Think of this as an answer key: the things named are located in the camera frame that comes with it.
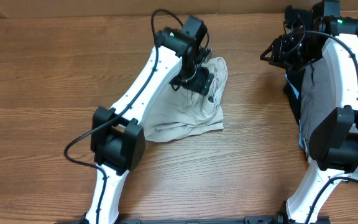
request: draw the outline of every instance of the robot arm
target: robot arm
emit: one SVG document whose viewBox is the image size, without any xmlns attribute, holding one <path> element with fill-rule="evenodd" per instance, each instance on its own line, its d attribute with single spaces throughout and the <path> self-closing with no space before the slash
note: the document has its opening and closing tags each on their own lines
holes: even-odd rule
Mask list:
<svg viewBox="0 0 358 224">
<path fill-rule="evenodd" d="M 137 120 L 138 126 L 143 125 L 144 118 L 147 116 L 147 113 L 158 94 L 173 78 L 179 74 L 179 71 L 181 70 L 182 58 L 177 57 L 173 50 L 161 46 L 158 48 L 158 53 L 160 59 L 158 61 L 157 70 L 154 72 L 152 79 L 144 91 L 140 94 L 138 99 L 136 99 L 132 108 L 122 116 L 122 118 L 127 121 Z M 143 68 L 132 86 L 123 97 L 111 106 L 111 108 L 115 109 L 115 114 L 119 114 L 133 99 L 134 95 L 139 92 L 140 88 L 143 86 L 153 69 L 154 60 L 155 48 L 152 49 L 152 53 L 150 54 L 146 66 Z M 112 224 L 118 218 L 118 203 L 129 170 L 125 170 L 123 174 L 117 175 L 117 171 L 109 165 L 102 164 L 100 168 L 105 171 L 108 179 L 101 204 L 101 210 L 99 212 L 99 222 L 103 224 Z M 101 171 L 98 170 L 97 176 L 92 205 L 85 217 L 89 221 L 89 224 L 96 223 L 94 221 L 96 220 L 96 211 L 101 195 L 101 189 L 103 188 L 104 180 Z"/>
<path fill-rule="evenodd" d="M 118 204 L 125 179 L 130 170 L 140 162 L 145 150 L 143 124 L 153 105 L 167 85 L 180 86 L 206 95 L 213 80 L 213 74 L 201 67 L 210 50 L 200 47 L 207 29 L 203 21 L 190 17 L 181 30 L 166 27 L 157 33 L 157 43 L 150 57 L 127 92 L 109 110 L 99 107 L 93 116 L 93 129 L 122 113 L 140 92 L 149 79 L 155 65 L 156 47 L 158 63 L 152 78 L 132 106 L 117 119 L 112 127 L 101 129 L 92 134 L 91 150 L 95 162 L 107 175 L 97 171 L 96 187 L 91 208 L 82 219 L 87 224 L 113 224 L 118 218 Z M 125 127 L 124 132 L 114 127 Z M 100 211 L 98 203 L 102 197 Z"/>
<path fill-rule="evenodd" d="M 352 51 L 356 54 L 356 58 L 358 61 L 358 36 L 340 34 L 337 38 L 343 41 L 348 47 L 352 49 Z M 323 47 L 323 58 L 327 62 L 329 69 L 331 90 L 335 103 L 333 105 L 333 109 L 345 108 L 350 106 L 353 110 L 358 111 L 358 87 L 356 71 L 354 69 L 352 59 L 349 58 L 349 53 L 346 52 L 343 47 L 339 45 L 336 41 L 328 39 Z M 350 123 L 352 123 L 352 127 L 354 128 L 351 128 L 349 130 L 348 127 L 347 132 L 353 130 L 357 131 L 357 128 L 355 128 L 355 124 L 353 124 L 353 121 L 349 122 L 349 124 Z M 316 161 L 313 161 L 310 164 L 309 169 L 305 177 L 303 178 L 300 186 L 298 187 L 294 195 L 292 195 L 287 200 L 286 211 L 288 218 L 291 220 L 295 220 L 297 223 L 305 223 L 308 213 L 310 211 L 310 207 L 314 199 L 317 197 L 320 189 L 330 180 L 330 178 L 348 176 L 348 174 L 345 173 L 344 170 L 349 171 L 347 169 L 341 168 L 326 169 L 323 171 L 319 168 L 318 163 Z M 317 221 L 318 213 L 321 207 L 324 205 L 331 192 L 340 182 L 341 180 L 336 180 L 324 191 L 313 210 L 313 214 L 310 218 L 310 223 L 315 223 Z"/>
<path fill-rule="evenodd" d="M 358 20 L 341 17 L 339 9 L 339 2 L 329 0 L 316 4 L 312 11 L 288 7 L 285 26 L 292 32 L 303 30 L 299 32 L 303 36 L 281 35 L 260 57 L 287 72 L 301 71 L 324 58 L 334 99 L 332 112 L 310 137 L 308 152 L 314 161 L 279 213 L 278 220 L 286 220 L 284 223 L 329 223 L 319 222 L 318 213 L 341 180 L 329 185 L 311 208 L 314 200 L 330 179 L 346 177 L 358 167 L 358 84 L 353 59 L 336 40 L 313 33 L 336 37 L 351 49 L 358 63 Z"/>
</svg>

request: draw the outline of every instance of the wood grain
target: wood grain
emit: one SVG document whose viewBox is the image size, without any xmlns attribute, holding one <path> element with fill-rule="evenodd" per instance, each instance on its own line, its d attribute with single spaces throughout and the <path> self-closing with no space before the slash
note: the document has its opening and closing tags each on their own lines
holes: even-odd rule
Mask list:
<svg viewBox="0 0 358 224">
<path fill-rule="evenodd" d="M 0 0 L 7 18 L 139 16 L 155 9 L 175 14 L 278 13 L 289 5 L 310 10 L 321 0 Z M 358 11 L 358 0 L 340 0 L 342 11 Z"/>
<path fill-rule="evenodd" d="M 284 71 L 259 61 L 283 15 L 201 18 L 229 70 L 225 129 L 149 142 L 126 181 L 122 218 L 274 214 L 307 170 Z M 176 24 L 162 16 L 156 26 Z M 89 209 L 96 172 L 66 161 L 63 148 L 128 89 L 151 48 L 149 16 L 0 20 L 0 223 L 74 220 Z M 71 155 L 91 162 L 89 139 Z M 358 185 L 341 184 L 321 213 L 358 222 Z"/>
</svg>

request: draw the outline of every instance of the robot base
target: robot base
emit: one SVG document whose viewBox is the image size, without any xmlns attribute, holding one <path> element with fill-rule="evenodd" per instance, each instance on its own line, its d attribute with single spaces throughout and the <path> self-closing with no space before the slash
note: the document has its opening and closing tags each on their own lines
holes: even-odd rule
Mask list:
<svg viewBox="0 0 358 224">
<path fill-rule="evenodd" d="M 248 216 L 245 218 L 200 219 L 200 220 L 159 220 L 141 221 L 139 219 L 118 220 L 115 224 L 280 224 L 275 222 L 274 216 Z M 328 217 L 319 217 L 316 224 L 331 224 Z"/>
</svg>

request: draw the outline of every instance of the beige cloth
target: beige cloth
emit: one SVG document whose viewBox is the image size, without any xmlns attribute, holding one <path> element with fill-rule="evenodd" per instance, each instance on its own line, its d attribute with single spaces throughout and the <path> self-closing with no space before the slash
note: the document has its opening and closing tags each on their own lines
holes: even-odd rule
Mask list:
<svg viewBox="0 0 358 224">
<path fill-rule="evenodd" d="M 167 85 L 152 105 L 145 119 L 144 133 L 148 141 L 167 142 L 207 131 L 223 129 L 221 98 L 227 80 L 223 58 L 213 58 L 203 64 L 214 74 L 206 96 Z"/>
</svg>

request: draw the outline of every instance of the black wire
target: black wire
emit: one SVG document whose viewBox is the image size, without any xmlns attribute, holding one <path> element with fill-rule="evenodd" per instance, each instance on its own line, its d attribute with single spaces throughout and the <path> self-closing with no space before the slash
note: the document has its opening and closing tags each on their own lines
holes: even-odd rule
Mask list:
<svg viewBox="0 0 358 224">
<path fill-rule="evenodd" d="M 312 65 L 312 64 L 314 64 L 314 63 L 317 62 L 317 61 L 318 61 L 318 59 L 312 59 L 312 60 L 310 60 L 309 63 L 307 63 L 306 65 L 300 67 L 300 68 L 299 68 L 299 71 L 302 71 L 302 70 L 305 69 L 307 66 Z"/>
<path fill-rule="evenodd" d="M 327 187 L 328 187 L 330 184 L 333 184 L 335 180 L 347 180 L 347 181 L 355 182 L 355 183 L 358 184 L 358 180 L 355 180 L 355 179 L 350 178 L 350 177 L 334 177 L 334 178 L 330 179 L 330 180 L 324 185 L 324 187 L 318 192 L 318 195 L 317 195 L 316 198 L 314 199 L 313 204 L 311 204 L 310 212 L 309 212 L 309 214 L 308 214 L 308 217 L 306 218 L 305 224 L 309 224 L 311 215 L 312 215 L 312 213 L 314 212 L 314 208 L 315 208 L 315 206 L 316 206 L 316 204 L 317 204 L 318 199 L 322 196 L 323 192 L 327 189 Z"/>
<path fill-rule="evenodd" d="M 298 35 L 298 34 L 305 34 L 305 33 L 309 33 L 309 34 L 317 34 L 317 35 L 322 35 L 324 37 L 328 37 L 332 40 L 335 40 L 337 43 L 339 43 L 343 48 L 345 48 L 345 50 L 349 53 L 350 57 L 353 59 L 353 63 L 354 63 L 354 67 L 356 69 L 356 76 L 357 76 L 357 86 L 358 86 L 358 63 L 357 63 L 357 59 L 356 59 L 356 55 L 352 52 L 352 50 L 341 40 L 339 40 L 338 38 L 331 36 L 329 34 L 323 33 L 323 32 L 318 32 L 318 31 L 313 31 L 313 30 L 304 30 L 301 32 L 292 32 L 289 34 L 286 34 L 286 36 L 292 36 L 292 35 Z M 312 204 L 312 206 L 310 207 L 310 212 L 308 214 L 308 217 L 306 219 L 305 224 L 308 224 L 311 218 L 312 213 L 314 212 L 314 208 L 317 204 L 318 199 L 321 197 L 321 195 L 323 194 L 323 192 L 327 189 L 327 187 L 332 184 L 335 180 L 348 180 L 351 182 L 355 182 L 358 184 L 358 180 L 352 179 L 350 177 L 335 177 L 330 179 L 325 185 L 324 187 L 319 191 L 318 195 L 316 196 L 316 198 L 314 199 L 314 202 Z"/>
<path fill-rule="evenodd" d="M 287 30 L 285 29 L 285 20 L 283 21 L 284 34 L 287 34 Z"/>
<path fill-rule="evenodd" d="M 155 62 L 154 62 L 154 66 L 153 69 L 149 75 L 149 77 L 147 78 L 146 82 L 143 84 L 142 88 L 140 88 L 140 90 L 136 93 L 136 95 L 133 97 L 133 99 L 131 100 L 131 102 L 128 103 L 128 105 L 123 109 L 122 112 L 120 112 L 117 116 L 113 117 L 113 119 L 105 122 L 104 124 L 98 126 L 97 128 L 94 128 L 84 134 L 82 134 L 81 136 L 77 137 L 76 139 L 72 140 L 72 142 L 68 143 L 68 145 L 66 146 L 65 150 L 64 150 L 64 155 L 66 157 L 66 159 L 68 159 L 70 162 L 73 162 L 75 164 L 79 164 L 79 165 L 83 165 L 83 166 L 88 166 L 88 167 L 92 167 L 95 168 L 97 170 L 99 170 L 100 172 L 102 172 L 103 174 L 103 188 L 102 191 L 100 193 L 100 198 L 99 198 L 99 202 L 98 202 L 98 207 L 96 209 L 96 224 L 99 223 L 99 213 L 100 213 L 100 206 L 103 200 L 103 195 L 104 195 L 104 191 L 106 190 L 106 185 L 107 185 L 107 175 L 106 172 L 94 165 L 94 164 L 90 164 L 87 162 L 81 162 L 81 161 L 77 161 L 73 158 L 71 158 L 68 155 L 68 150 L 69 148 L 71 148 L 74 144 L 76 144 L 77 142 L 79 142 L 80 140 L 90 136 L 91 134 L 95 133 L 96 131 L 99 131 L 100 129 L 103 129 L 105 127 L 111 126 L 115 121 L 117 121 L 117 119 L 119 119 L 126 111 L 128 111 L 129 109 L 131 109 L 132 105 L 135 103 L 136 99 L 138 99 L 138 97 L 140 96 L 140 94 L 143 92 L 143 90 L 146 88 L 147 84 L 149 83 L 149 81 L 151 80 L 151 78 L 153 77 L 154 72 L 157 70 L 157 65 L 158 65 L 158 44 L 157 44 L 157 35 L 155 33 L 155 28 L 154 28 L 154 17 L 158 12 L 165 12 L 168 15 L 171 15 L 172 17 L 174 17 L 181 26 L 183 26 L 183 23 L 181 22 L 181 20 L 179 20 L 179 18 L 177 18 L 176 15 L 174 15 L 172 12 L 167 11 L 165 9 L 157 9 L 153 12 L 152 14 L 152 18 L 151 18 L 151 26 L 152 26 L 152 33 L 153 33 L 153 38 L 154 38 L 154 46 L 155 46 Z"/>
<path fill-rule="evenodd" d="M 205 44 L 205 50 L 206 50 L 206 48 L 208 47 L 208 44 L 209 44 L 209 33 L 208 33 L 208 31 L 206 32 L 206 44 Z"/>
<path fill-rule="evenodd" d="M 303 19 L 301 18 L 301 16 L 300 16 L 299 14 L 298 14 L 298 18 L 299 18 L 299 20 L 300 20 L 301 23 L 302 23 L 303 31 L 305 31 L 305 30 L 306 30 L 305 23 L 303 22 Z M 296 50 L 296 49 L 299 47 L 299 45 L 302 44 L 303 40 L 305 39 L 305 35 L 306 35 L 306 33 L 304 32 L 304 33 L 303 33 L 303 37 L 301 38 L 301 40 L 300 40 L 291 50 L 285 52 L 284 55 L 289 55 L 289 54 L 292 53 L 294 50 Z"/>
</svg>

